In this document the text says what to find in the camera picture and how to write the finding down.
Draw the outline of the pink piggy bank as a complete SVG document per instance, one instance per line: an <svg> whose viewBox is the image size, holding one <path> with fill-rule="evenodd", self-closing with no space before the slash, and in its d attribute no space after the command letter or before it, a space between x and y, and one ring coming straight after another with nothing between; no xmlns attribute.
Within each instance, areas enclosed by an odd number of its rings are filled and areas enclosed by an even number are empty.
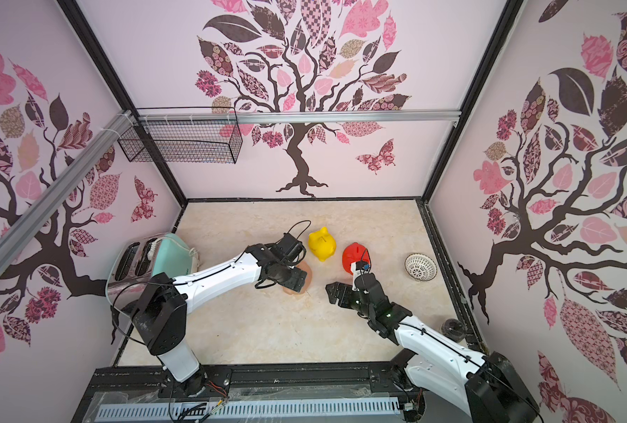
<svg viewBox="0 0 627 423"><path fill-rule="evenodd" d="M313 271L312 271L311 266L308 264L308 262L306 260L303 260L302 262L297 264L297 268L300 269L301 271L304 271L304 273L306 273L306 278L304 279L302 287L301 287L301 289L299 291L293 291L292 289L289 289L287 287L283 287L282 291L285 294L288 294L288 295L301 295L301 294L304 294L308 290L308 287L310 287L310 285L312 283Z"/></svg>

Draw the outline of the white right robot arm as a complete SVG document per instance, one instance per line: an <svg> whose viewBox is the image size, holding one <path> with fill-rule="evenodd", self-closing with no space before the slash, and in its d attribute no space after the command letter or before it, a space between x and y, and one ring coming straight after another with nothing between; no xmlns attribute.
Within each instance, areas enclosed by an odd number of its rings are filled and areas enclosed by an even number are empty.
<svg viewBox="0 0 627 423"><path fill-rule="evenodd" d="M326 285L329 302L366 319L373 332L411 353L402 366L410 384L431 391L474 422L533 422L539 405L511 361L483 354L438 333L391 301L374 274L358 273L352 284Z"/></svg>

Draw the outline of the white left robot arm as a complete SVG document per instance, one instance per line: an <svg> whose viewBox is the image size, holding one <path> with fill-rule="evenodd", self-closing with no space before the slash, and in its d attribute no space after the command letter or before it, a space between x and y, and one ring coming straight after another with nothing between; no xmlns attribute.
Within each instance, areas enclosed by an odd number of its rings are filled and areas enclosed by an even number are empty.
<svg viewBox="0 0 627 423"><path fill-rule="evenodd" d="M147 281L130 311L130 320L148 352L160 360L176 382L205 377L186 341L188 315L245 285L262 289L269 281L300 292L306 272L298 264L305 256L303 243L284 234L276 243L248 246L237 257L204 271L174 278L159 273Z"/></svg>

